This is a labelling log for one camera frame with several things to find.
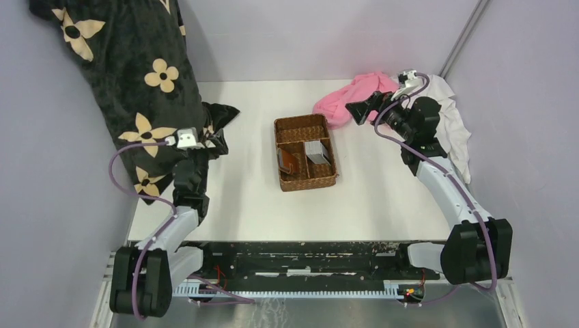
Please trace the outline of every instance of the white wall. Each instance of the white wall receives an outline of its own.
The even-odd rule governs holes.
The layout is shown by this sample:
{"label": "white wall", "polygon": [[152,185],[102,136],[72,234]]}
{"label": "white wall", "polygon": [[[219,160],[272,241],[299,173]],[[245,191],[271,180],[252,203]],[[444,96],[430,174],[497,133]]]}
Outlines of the white wall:
{"label": "white wall", "polygon": [[180,0],[199,81],[438,73],[477,0]]}
{"label": "white wall", "polygon": [[577,327],[579,2],[493,1],[449,83],[472,132],[472,191],[513,225],[530,327]]}
{"label": "white wall", "polygon": [[0,327],[87,327],[136,201],[62,32],[10,0],[0,41]]}

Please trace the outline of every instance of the black floral fabric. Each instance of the black floral fabric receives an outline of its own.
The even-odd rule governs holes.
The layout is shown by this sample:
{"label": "black floral fabric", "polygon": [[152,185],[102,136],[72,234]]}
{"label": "black floral fabric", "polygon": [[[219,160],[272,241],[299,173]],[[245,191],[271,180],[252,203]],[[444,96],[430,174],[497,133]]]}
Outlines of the black floral fabric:
{"label": "black floral fabric", "polygon": [[[201,101],[177,0],[29,0],[29,9],[58,27],[117,149],[162,141],[180,128],[194,127],[201,138],[238,115]],[[183,154],[148,146],[121,158],[137,192],[159,196]]]}

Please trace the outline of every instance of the floor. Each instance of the floor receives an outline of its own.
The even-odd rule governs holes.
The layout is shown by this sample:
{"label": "floor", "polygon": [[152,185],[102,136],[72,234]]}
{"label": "floor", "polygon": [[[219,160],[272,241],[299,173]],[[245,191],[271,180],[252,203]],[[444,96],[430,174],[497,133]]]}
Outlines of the floor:
{"label": "floor", "polygon": [[[399,146],[370,125],[330,132],[335,186],[284,193],[273,122],[311,113],[321,97],[349,81],[200,83],[203,99],[235,106],[226,129],[230,153],[210,162],[205,221],[193,241],[446,240],[449,226],[430,192],[402,163]],[[384,132],[395,135],[389,128]],[[172,187],[163,197],[171,199]],[[128,239],[146,238],[167,216],[164,204],[139,201]]]}

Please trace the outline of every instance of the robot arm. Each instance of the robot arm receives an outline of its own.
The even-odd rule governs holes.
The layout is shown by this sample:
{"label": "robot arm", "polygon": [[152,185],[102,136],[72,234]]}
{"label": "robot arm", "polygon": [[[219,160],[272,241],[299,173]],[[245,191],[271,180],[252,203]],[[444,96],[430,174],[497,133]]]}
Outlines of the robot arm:
{"label": "robot arm", "polygon": [[185,159],[173,168],[173,204],[170,213],[155,232],[134,247],[121,247],[115,255],[110,308],[113,312],[133,314],[133,272],[144,251],[137,278],[137,307],[143,316],[163,316],[169,309],[173,287],[203,266],[203,251],[180,247],[182,241],[203,221],[209,198],[208,162],[227,154],[222,131],[198,141],[194,128],[178,130],[176,137],[165,140],[168,146],[182,151]]}
{"label": "robot arm", "polygon": [[[430,191],[451,228],[446,243],[413,243],[408,247],[412,266],[444,273],[452,284],[491,278],[492,266],[479,223],[479,215],[490,238],[497,278],[507,276],[513,230],[506,219],[495,220],[482,208],[458,178],[438,140],[434,137],[440,121],[440,105],[432,98],[419,97],[411,108],[403,108],[402,95],[414,96],[422,86],[416,71],[398,76],[400,88],[392,93],[375,92],[363,102],[346,105],[358,125],[369,113],[378,111],[374,122],[388,124],[405,142],[403,162]],[[409,151],[411,148],[422,156]]]}

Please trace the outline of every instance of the metal frame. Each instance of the metal frame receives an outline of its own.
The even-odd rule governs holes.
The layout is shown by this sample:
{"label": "metal frame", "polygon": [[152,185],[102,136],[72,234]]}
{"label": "metal frame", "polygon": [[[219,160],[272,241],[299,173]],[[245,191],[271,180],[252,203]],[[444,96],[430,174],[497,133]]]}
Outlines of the metal frame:
{"label": "metal frame", "polygon": [[496,286],[496,296],[507,328],[528,327],[524,320],[525,315],[519,293],[512,279],[501,281]]}
{"label": "metal frame", "polygon": [[109,298],[111,296],[111,280],[113,278],[113,263],[115,262],[115,253],[109,255],[107,269],[102,278],[98,298],[91,317],[91,328],[110,328],[113,324],[114,313],[109,308]]}
{"label": "metal frame", "polygon": [[442,65],[442,69],[440,70],[440,73],[438,74],[443,79],[446,79],[449,76],[449,73],[450,73],[452,67],[454,66],[459,54],[462,52],[462,49],[464,48],[465,43],[468,41],[468,39],[472,35],[472,31],[477,26],[481,16],[484,14],[486,9],[488,8],[488,5],[490,2],[491,2],[491,0],[479,0],[477,5],[475,6],[474,10],[472,11],[472,14],[470,15],[470,17],[466,21],[466,24],[464,25],[462,32],[458,36],[458,39],[456,40],[451,52],[449,53],[449,56],[447,57],[446,62],[444,63],[444,65]]}

